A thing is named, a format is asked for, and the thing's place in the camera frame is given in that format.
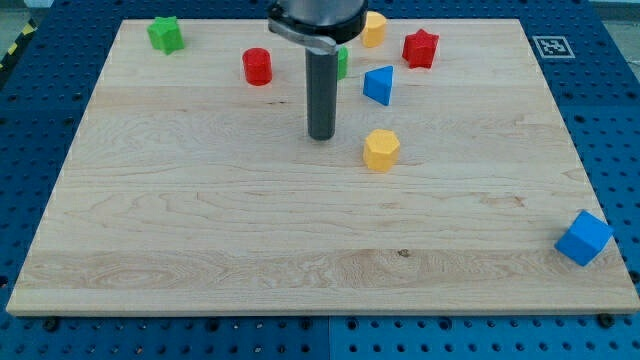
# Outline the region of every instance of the blue pegboard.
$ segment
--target blue pegboard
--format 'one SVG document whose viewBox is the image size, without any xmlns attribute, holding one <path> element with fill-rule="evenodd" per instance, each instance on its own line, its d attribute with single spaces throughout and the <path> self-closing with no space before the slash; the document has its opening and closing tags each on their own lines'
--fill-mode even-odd
<svg viewBox="0 0 640 360">
<path fill-rule="evenodd" d="M 639 358 L 640 316 L 16 319 L 4 308 L 122 19 L 263 18 L 265 0 L 57 0 L 0 92 L 0 359 Z M 371 0 L 390 18 L 518 18 L 634 278 L 640 85 L 585 0 Z"/>
</svg>

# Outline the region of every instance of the blue block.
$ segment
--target blue block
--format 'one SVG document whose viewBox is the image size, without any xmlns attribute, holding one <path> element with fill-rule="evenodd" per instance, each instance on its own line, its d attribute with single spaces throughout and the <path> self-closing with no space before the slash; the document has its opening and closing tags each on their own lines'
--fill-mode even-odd
<svg viewBox="0 0 640 360">
<path fill-rule="evenodd" d="M 556 243 L 556 249 L 581 266 L 593 260 L 613 235 L 613 228 L 586 211 Z"/>
<path fill-rule="evenodd" d="M 364 74 L 362 93 L 382 105 L 389 105 L 391 87 L 393 87 L 393 66 L 385 66 Z"/>
</svg>

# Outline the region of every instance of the yellow octagonal prism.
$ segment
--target yellow octagonal prism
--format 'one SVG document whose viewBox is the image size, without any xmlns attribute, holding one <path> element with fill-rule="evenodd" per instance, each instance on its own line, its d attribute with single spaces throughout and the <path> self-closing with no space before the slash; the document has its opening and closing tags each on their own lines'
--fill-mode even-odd
<svg viewBox="0 0 640 360">
<path fill-rule="evenodd" d="M 371 170 L 387 172 L 398 161 L 400 141 L 392 130 L 376 129 L 364 141 L 362 158 Z"/>
</svg>

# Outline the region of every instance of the wooden board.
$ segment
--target wooden board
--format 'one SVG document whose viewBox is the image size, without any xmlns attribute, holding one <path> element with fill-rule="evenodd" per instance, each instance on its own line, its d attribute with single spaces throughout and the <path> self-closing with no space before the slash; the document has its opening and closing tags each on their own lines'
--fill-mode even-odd
<svg viewBox="0 0 640 360">
<path fill-rule="evenodd" d="M 262 21 L 182 20 L 153 51 L 125 21 L 37 230 L 14 315 L 633 312 L 613 241 L 582 268 L 555 241 L 603 214 L 516 20 L 390 21 L 351 50 L 336 136 L 306 136 L 304 51 Z M 404 35 L 441 35 L 409 70 Z M 272 53 L 271 84 L 241 54 Z M 362 95 L 394 65 L 392 104 Z M 399 163 L 363 166 L 396 131 Z"/>
</svg>

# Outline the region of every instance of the red star-shaped block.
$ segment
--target red star-shaped block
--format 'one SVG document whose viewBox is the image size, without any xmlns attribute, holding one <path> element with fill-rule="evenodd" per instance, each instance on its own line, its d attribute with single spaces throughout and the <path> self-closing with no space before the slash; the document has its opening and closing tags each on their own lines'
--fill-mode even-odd
<svg viewBox="0 0 640 360">
<path fill-rule="evenodd" d="M 409 62 L 409 68 L 425 67 L 431 69 L 436 55 L 439 35 L 429 34 L 420 29 L 404 38 L 402 57 Z"/>
</svg>

